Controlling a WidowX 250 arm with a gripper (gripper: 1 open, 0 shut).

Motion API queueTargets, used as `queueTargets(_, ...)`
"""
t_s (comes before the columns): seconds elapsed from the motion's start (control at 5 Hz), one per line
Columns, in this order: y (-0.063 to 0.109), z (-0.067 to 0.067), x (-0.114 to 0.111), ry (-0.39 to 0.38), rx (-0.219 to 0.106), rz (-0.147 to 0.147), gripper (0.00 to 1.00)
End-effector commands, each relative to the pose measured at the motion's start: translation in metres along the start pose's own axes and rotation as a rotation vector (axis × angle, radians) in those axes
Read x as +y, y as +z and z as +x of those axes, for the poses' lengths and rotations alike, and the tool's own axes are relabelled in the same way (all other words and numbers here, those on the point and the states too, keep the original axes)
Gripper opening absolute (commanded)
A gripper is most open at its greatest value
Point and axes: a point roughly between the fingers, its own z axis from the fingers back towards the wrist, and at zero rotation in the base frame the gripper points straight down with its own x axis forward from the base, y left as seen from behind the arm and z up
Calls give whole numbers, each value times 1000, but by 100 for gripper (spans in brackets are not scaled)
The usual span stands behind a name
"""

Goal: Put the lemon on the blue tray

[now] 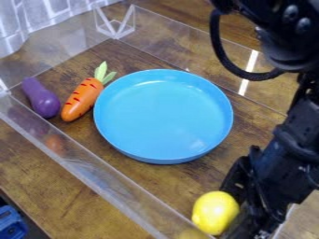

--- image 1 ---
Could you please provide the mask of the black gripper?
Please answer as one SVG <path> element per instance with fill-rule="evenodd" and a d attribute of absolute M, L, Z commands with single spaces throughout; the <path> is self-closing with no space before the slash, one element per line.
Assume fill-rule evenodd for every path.
<path fill-rule="evenodd" d="M 219 239 L 269 239 L 289 206 L 319 189 L 319 130 L 277 127 L 267 147 L 238 158 L 219 189 L 242 204 Z"/>

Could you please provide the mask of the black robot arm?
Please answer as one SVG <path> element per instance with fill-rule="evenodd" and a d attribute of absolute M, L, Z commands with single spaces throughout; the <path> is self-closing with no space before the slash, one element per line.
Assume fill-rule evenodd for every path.
<path fill-rule="evenodd" d="M 270 144 L 253 146 L 223 180 L 241 212 L 221 239 L 269 239 L 291 204 L 319 190 L 319 0 L 211 0 L 211 42 L 217 57 L 238 77 L 262 81 L 298 74 L 299 88 L 289 115 Z M 221 17 L 239 12 L 257 25 L 262 49 L 274 66 L 250 73 L 230 60 L 219 36 Z"/>

